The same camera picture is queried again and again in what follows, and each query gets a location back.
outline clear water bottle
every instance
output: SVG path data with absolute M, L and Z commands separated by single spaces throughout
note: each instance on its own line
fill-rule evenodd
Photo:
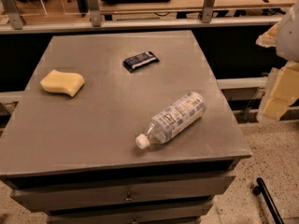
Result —
M 197 92 L 190 92 L 151 118 L 146 134 L 136 138 L 136 144 L 145 149 L 153 144 L 164 144 L 182 132 L 206 111 L 206 102 Z

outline bottle label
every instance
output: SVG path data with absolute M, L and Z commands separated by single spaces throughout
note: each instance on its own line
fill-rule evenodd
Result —
M 190 92 L 154 116 L 152 120 L 164 130 L 167 142 L 200 118 L 205 109 L 204 98 L 198 93 Z

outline speckled floor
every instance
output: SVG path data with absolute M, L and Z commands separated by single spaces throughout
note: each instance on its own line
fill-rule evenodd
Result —
M 236 167 L 236 179 L 215 204 L 202 224 L 272 224 L 273 218 L 261 196 L 252 188 L 261 177 L 271 192 L 285 223 L 299 217 L 299 120 L 271 125 L 240 124 L 253 156 Z M 46 216 L 31 214 L 9 199 L 9 189 L 0 183 L 0 224 L 44 224 Z

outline cabinet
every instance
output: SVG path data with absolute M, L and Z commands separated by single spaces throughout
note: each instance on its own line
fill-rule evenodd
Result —
M 129 74 L 121 61 L 145 50 L 160 62 Z M 74 98 L 47 93 L 51 69 L 85 85 Z M 204 116 L 167 145 L 136 147 L 188 91 L 205 97 Z M 55 36 L 1 137 L 0 178 L 52 224 L 199 223 L 250 156 L 192 32 Z

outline gray tabletop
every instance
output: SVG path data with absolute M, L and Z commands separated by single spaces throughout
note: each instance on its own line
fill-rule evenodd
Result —
M 159 57 L 133 74 L 122 60 Z M 82 74 L 74 98 L 43 91 L 52 69 Z M 135 146 L 150 118 L 189 91 L 204 116 L 164 146 Z M 0 176 L 247 158 L 250 149 L 190 31 L 55 36 L 0 139 Z

